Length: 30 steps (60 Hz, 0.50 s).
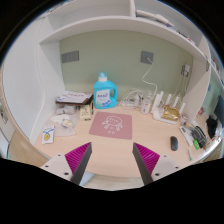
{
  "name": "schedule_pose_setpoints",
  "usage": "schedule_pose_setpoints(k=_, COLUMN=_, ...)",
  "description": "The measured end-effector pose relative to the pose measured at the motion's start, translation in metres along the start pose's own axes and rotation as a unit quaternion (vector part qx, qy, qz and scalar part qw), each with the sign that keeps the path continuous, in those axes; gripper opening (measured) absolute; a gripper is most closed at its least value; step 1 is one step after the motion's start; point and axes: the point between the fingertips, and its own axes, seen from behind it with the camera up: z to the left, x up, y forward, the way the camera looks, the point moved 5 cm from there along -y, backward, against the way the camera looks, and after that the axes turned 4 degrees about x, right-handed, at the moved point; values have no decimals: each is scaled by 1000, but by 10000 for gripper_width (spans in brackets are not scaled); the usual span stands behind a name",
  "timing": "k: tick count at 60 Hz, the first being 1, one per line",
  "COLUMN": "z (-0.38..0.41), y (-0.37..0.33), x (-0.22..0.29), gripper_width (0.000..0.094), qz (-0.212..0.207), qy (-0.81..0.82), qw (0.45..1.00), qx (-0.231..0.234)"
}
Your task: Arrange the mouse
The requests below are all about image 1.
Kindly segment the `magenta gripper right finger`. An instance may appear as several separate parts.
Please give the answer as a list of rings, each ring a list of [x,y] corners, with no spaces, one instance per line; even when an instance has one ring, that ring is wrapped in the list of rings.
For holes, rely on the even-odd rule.
[[[132,153],[144,185],[153,182],[152,172],[159,161],[160,155],[138,143],[133,144]]]

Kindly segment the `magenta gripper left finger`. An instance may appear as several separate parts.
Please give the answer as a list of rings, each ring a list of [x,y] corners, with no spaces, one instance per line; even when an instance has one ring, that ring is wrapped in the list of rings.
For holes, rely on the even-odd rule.
[[[91,154],[92,144],[86,143],[65,155],[66,161],[72,171],[71,181],[74,184],[80,184]]]

